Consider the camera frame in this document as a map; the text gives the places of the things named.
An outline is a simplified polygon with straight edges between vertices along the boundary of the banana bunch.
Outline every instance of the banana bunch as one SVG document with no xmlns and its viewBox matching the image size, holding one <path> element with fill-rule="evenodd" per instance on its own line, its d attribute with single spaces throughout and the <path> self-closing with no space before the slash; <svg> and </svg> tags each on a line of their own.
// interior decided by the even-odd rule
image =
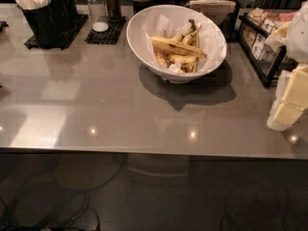
<svg viewBox="0 0 308 231">
<path fill-rule="evenodd" d="M 199 28 L 194 20 L 190 19 L 190 29 L 184 34 L 177 34 L 172 38 L 151 37 L 154 53 L 157 61 L 169 67 L 171 64 L 181 64 L 180 73 L 196 72 L 199 58 L 205 58 L 206 54 L 199 49 Z"/>
</svg>

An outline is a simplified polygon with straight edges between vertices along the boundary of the black metal rack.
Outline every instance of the black metal rack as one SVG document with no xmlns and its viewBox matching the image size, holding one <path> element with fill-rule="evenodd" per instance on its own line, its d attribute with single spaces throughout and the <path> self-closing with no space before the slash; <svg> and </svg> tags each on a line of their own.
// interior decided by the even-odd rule
<svg viewBox="0 0 308 231">
<path fill-rule="evenodd" d="M 278 73 L 278 70 L 286 56 L 286 47 L 282 46 L 280 47 L 279 51 L 276 54 L 276 57 L 274 59 L 274 61 L 269 65 L 269 69 L 268 72 L 265 73 L 264 69 L 261 67 L 260 62 L 257 61 L 255 59 L 255 57 L 253 56 L 252 52 L 251 52 L 251 48 L 249 47 L 249 45 L 246 43 L 245 39 L 242 36 L 242 30 L 243 30 L 243 26 L 247 25 L 249 26 L 252 30 L 254 30 L 256 33 L 262 35 L 263 37 L 267 38 L 270 34 L 263 30 L 261 27 L 257 26 L 256 24 L 254 24 L 252 21 L 250 21 L 247 17 L 246 17 L 246 13 L 244 15 L 240 15 L 239 16 L 239 20 L 241 21 L 241 26 L 238 32 L 238 40 L 239 40 L 239 44 L 242 47 L 243 51 L 245 52 L 245 54 L 247 55 L 247 57 L 249 58 L 255 72 L 257 73 L 260 81 L 262 82 L 263 86 L 266 88 L 270 87 L 270 84 L 272 83 L 273 80 L 277 80 L 278 77 L 276 76 Z"/>
</svg>

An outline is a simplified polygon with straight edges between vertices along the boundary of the salt shaker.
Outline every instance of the salt shaker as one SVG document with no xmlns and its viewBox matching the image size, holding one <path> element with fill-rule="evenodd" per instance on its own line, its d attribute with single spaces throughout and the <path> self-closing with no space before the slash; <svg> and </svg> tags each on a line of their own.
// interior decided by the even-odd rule
<svg viewBox="0 0 308 231">
<path fill-rule="evenodd" d="M 104 0 L 87 0 L 92 29 L 96 32 L 106 31 L 108 26 Z"/>
<path fill-rule="evenodd" d="M 122 20 L 122 12 L 120 0 L 105 0 L 107 7 L 108 20 L 111 22 L 118 22 Z"/>
</svg>

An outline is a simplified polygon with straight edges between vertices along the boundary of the countertop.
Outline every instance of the countertop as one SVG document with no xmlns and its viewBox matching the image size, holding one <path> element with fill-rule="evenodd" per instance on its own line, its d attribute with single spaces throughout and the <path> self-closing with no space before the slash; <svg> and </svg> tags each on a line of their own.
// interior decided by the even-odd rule
<svg viewBox="0 0 308 231">
<path fill-rule="evenodd" d="M 78 7 L 87 13 L 87 7 Z M 133 15 L 123 7 L 127 20 Z M 88 20 L 70 47 L 28 49 L 15 5 L 0 4 L 0 151 L 100 151 L 248 158 L 308 158 L 308 118 L 267 127 L 265 89 L 238 43 L 215 72 L 174 85 L 149 71 L 125 35 L 87 44 Z"/>
</svg>

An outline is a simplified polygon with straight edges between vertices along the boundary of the glass bottle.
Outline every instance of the glass bottle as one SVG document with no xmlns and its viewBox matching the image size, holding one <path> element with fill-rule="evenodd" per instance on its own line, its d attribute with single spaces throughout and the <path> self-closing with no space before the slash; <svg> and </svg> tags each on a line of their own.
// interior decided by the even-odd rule
<svg viewBox="0 0 308 231">
<path fill-rule="evenodd" d="M 104 0 L 87 0 L 92 29 L 96 32 L 108 30 L 108 21 L 105 11 Z"/>
<path fill-rule="evenodd" d="M 122 20 L 122 12 L 120 0 L 105 0 L 107 8 L 108 20 L 111 22 L 118 22 Z"/>
</svg>

